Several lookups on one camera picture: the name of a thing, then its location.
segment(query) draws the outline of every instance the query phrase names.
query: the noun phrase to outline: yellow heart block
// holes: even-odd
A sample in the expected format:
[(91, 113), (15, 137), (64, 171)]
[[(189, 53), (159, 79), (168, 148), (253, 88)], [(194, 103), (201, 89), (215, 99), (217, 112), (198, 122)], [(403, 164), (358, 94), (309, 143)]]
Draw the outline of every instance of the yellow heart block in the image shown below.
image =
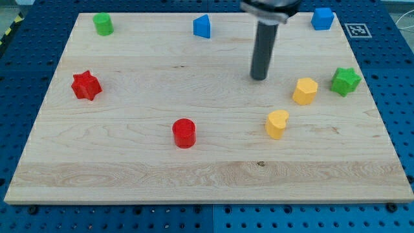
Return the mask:
[(280, 139), (285, 131), (289, 113), (286, 110), (276, 110), (267, 115), (266, 132), (273, 139)]
[(293, 93), (293, 100), (300, 105), (311, 104), (318, 92), (318, 83), (312, 78), (300, 78)]

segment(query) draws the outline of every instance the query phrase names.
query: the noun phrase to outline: blue cube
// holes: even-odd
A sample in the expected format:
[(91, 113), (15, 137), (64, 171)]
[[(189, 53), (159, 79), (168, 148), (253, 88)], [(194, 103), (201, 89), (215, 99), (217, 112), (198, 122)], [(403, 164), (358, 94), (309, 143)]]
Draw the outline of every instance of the blue cube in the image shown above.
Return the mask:
[(193, 34), (204, 38), (210, 38), (211, 26), (208, 15), (203, 15), (193, 20)]
[(316, 8), (312, 16), (312, 25), (315, 30), (329, 30), (334, 20), (330, 8)]

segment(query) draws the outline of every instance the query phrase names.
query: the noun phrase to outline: green block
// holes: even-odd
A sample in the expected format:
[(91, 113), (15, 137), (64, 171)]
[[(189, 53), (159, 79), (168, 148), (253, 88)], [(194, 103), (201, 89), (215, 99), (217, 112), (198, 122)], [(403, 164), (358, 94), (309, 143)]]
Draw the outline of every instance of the green block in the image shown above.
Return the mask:
[(331, 91), (339, 93), (343, 97), (355, 91), (361, 81), (361, 77), (355, 73), (353, 68), (337, 68), (333, 79)]
[(108, 13), (98, 13), (93, 17), (96, 32), (101, 36), (108, 36), (114, 32), (111, 16)]

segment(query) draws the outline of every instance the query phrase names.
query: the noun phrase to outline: blue pegboard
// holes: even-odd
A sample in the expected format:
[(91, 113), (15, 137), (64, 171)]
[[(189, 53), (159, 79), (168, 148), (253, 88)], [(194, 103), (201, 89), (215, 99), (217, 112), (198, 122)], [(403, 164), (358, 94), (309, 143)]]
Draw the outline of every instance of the blue pegboard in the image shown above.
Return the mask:
[[(239, 12), (239, 0), (37, 0), (0, 60), (0, 197), (79, 12)], [(414, 176), (414, 61), (379, 0), (304, 0), (372, 38), (347, 39), (409, 179)], [(414, 205), (8, 206), (0, 232), (413, 232)]]

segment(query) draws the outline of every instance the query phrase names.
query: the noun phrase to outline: toy block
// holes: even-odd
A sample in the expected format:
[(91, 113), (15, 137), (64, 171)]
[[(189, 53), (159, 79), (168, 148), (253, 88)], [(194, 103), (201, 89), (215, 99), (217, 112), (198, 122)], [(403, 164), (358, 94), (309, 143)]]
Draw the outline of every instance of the toy block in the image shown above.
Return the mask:
[(361, 79), (362, 78), (355, 73), (353, 68), (337, 68), (332, 79), (331, 91), (345, 97), (348, 93), (355, 91)]
[(266, 132), (273, 139), (280, 139), (285, 131), (289, 113), (286, 110), (276, 110), (269, 115), (266, 119)]
[(173, 125), (175, 144), (182, 149), (190, 148), (195, 144), (195, 124), (189, 119), (182, 118)]
[(93, 17), (93, 23), (95, 24), (96, 32), (101, 36), (108, 36), (114, 32), (111, 16), (108, 13), (97, 13)]
[(78, 99), (86, 98), (92, 101), (95, 96), (102, 91), (98, 79), (91, 75), (91, 72), (85, 71), (81, 74), (73, 75), (74, 82), (72, 89)]
[(318, 83), (312, 78), (300, 78), (293, 92), (293, 100), (300, 105), (311, 104), (318, 92)]
[(193, 34), (204, 38), (210, 38), (211, 25), (207, 14), (193, 20)]
[(316, 8), (310, 21), (315, 30), (329, 30), (334, 20), (330, 8)]

